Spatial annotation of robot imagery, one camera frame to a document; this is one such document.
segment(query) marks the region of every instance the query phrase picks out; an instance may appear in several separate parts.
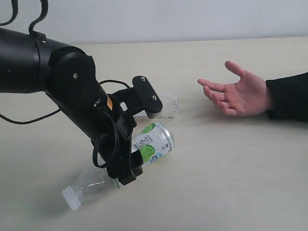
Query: robotic arm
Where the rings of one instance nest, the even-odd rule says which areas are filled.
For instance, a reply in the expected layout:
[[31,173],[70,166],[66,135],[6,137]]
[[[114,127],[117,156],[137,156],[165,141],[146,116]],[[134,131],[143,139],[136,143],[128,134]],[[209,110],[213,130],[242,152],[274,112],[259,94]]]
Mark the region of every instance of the robotic arm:
[[[45,92],[90,138],[94,165],[105,167],[111,178],[126,185],[142,174],[140,152],[131,153],[131,135],[137,125],[133,116],[145,110],[154,118],[161,112],[162,102],[143,76],[133,78],[133,87],[124,83],[127,89],[107,94],[96,80],[91,56],[33,30],[47,15],[48,0],[41,4],[41,15],[31,23],[29,34],[0,28],[0,92]],[[17,0],[12,0],[12,7],[12,19],[0,26],[17,16]],[[120,105],[123,102],[125,111]],[[101,166],[98,154],[105,161]]]

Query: can label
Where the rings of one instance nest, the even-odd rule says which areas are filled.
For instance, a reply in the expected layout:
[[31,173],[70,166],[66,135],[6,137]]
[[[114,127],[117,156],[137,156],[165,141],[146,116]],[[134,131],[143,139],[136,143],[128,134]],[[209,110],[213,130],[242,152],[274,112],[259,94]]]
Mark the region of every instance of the can label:
[[160,122],[145,127],[132,141],[132,152],[140,150],[143,166],[171,152],[174,140],[170,131]]

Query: human hand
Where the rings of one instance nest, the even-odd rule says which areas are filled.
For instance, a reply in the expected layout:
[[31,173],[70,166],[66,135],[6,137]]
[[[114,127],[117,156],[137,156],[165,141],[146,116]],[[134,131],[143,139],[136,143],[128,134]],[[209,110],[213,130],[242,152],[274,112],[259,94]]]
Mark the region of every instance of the human hand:
[[253,116],[273,109],[270,91],[259,76],[227,61],[226,68],[240,77],[232,84],[213,83],[199,79],[204,94],[214,106],[229,116]]

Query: white table surface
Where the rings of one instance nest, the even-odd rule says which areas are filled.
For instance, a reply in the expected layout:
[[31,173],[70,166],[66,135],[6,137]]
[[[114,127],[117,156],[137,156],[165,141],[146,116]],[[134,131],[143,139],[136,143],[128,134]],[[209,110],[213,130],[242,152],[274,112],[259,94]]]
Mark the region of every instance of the white table surface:
[[[264,79],[306,72],[308,38],[79,47],[94,57],[98,80],[144,75],[158,93],[179,97],[178,117],[166,122],[176,149],[73,212],[60,191],[91,162],[89,139],[63,114],[27,126],[0,120],[0,230],[308,230],[307,124],[224,116],[196,83],[237,81],[226,60]],[[1,94],[0,108],[23,121],[57,109],[43,93]]]

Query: bottle cap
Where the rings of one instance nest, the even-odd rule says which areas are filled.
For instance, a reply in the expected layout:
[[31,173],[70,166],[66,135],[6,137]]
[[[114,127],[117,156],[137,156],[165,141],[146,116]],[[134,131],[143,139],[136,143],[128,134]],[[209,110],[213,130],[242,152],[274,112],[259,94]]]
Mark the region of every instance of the bottle cap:
[[61,193],[72,210],[75,211],[82,206],[72,186],[68,186],[66,189],[63,189]]

